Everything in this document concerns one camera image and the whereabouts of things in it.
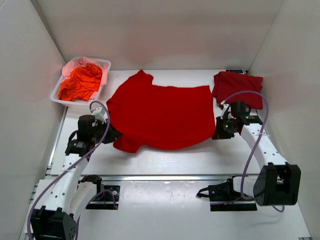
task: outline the white wall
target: white wall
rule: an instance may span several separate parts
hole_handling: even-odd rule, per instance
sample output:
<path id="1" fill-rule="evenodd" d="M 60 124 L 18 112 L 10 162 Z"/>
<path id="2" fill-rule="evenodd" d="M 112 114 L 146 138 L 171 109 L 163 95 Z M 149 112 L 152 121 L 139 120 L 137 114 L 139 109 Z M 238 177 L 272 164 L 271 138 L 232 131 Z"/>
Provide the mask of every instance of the white wall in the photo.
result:
<path id="1" fill-rule="evenodd" d="M 113 70 L 249 69 L 282 0 L 33 0 L 65 60 Z"/>
<path id="2" fill-rule="evenodd" d="M 320 1 L 284 1 L 249 73 L 264 77 L 268 131 L 302 170 L 299 204 L 320 239 Z"/>
<path id="3" fill-rule="evenodd" d="M 61 120 L 49 95 L 64 61 L 31 2 L 0 5 L 0 239 L 16 240 Z"/>

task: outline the orange cloth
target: orange cloth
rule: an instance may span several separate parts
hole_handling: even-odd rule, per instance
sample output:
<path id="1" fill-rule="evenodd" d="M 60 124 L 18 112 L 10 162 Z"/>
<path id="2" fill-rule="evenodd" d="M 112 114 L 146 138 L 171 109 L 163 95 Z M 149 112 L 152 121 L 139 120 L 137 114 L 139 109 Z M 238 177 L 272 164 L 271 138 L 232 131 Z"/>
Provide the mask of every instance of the orange cloth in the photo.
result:
<path id="1" fill-rule="evenodd" d="M 70 78 L 61 82 L 59 99 L 74 101 L 76 99 L 88 101 L 100 87 L 102 70 L 92 64 L 75 68 Z"/>

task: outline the red t-shirt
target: red t-shirt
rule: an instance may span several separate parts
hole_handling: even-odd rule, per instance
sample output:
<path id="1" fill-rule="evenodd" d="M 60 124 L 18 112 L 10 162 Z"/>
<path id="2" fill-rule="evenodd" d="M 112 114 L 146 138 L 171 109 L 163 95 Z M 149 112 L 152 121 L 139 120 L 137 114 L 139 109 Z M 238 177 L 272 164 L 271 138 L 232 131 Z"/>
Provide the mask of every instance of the red t-shirt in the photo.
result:
<path id="1" fill-rule="evenodd" d="M 156 86 L 153 78 L 140 70 L 106 102 L 110 123 L 123 134 L 113 146 L 128 153 L 142 145 L 176 150 L 211 138 L 216 126 L 209 86 Z"/>

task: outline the folded red cloth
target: folded red cloth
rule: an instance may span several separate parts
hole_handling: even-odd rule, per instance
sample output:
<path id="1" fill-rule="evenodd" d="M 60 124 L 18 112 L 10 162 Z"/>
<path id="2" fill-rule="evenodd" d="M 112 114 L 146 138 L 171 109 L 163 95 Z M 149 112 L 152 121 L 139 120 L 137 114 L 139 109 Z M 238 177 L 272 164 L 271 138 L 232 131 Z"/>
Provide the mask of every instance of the folded red cloth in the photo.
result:
<path id="1" fill-rule="evenodd" d="M 106 102 L 110 123 L 123 134 L 113 146 L 135 153 L 146 145 L 175 150 L 213 136 L 216 126 L 209 86 L 152 85 L 153 76 L 140 70 Z"/>
<path id="2" fill-rule="evenodd" d="M 221 71 L 214 76 L 214 88 L 212 95 L 216 98 L 217 103 L 221 103 L 227 97 L 241 91 L 261 92 L 262 80 L 260 76 L 250 76 L 228 71 Z M 243 101 L 253 109 L 262 109 L 262 98 L 252 93 L 237 95 L 229 99 L 226 103 L 230 104 L 237 101 Z"/>

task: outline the clothing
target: clothing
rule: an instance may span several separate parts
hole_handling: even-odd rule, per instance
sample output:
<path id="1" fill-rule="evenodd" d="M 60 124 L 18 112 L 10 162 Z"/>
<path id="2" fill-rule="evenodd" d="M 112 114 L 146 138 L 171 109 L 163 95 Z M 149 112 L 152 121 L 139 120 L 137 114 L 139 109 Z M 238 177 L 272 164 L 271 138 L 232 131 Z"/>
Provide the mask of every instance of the clothing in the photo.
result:
<path id="1" fill-rule="evenodd" d="M 221 71 L 214 76 L 214 88 L 212 95 L 216 98 L 217 103 L 221 103 L 227 97 L 241 91 L 261 92 L 262 80 L 260 76 L 250 76 L 234 72 Z M 262 98 L 255 94 L 245 93 L 229 99 L 226 103 L 243 101 L 253 109 L 262 109 Z"/>
<path id="2" fill-rule="evenodd" d="M 110 123 L 123 134 L 113 146 L 135 153 L 147 145 L 175 150 L 213 136 L 215 117 L 209 86 L 152 85 L 153 76 L 140 70 L 106 102 Z"/>
<path id="3" fill-rule="evenodd" d="M 87 57 L 80 57 L 77 61 L 69 61 L 63 68 L 62 68 L 62 75 L 64 77 L 64 80 L 67 80 L 71 77 L 71 72 L 79 67 L 85 67 L 87 64 L 90 65 L 95 65 L 97 66 L 99 69 L 102 70 L 102 76 L 101 76 L 101 86 L 104 86 L 107 84 L 107 80 L 108 80 L 108 65 L 105 64 L 103 67 L 100 65 L 99 62 L 97 62 L 96 60 L 93 60 L 91 58 L 87 58 Z M 97 91 L 93 92 L 91 95 L 91 99 L 94 99 L 97 96 Z"/>
<path id="4" fill-rule="evenodd" d="M 92 64 L 75 68 L 70 78 L 61 82 L 59 99 L 74 101 L 76 99 L 88 101 L 94 92 L 99 90 L 102 70 Z"/>

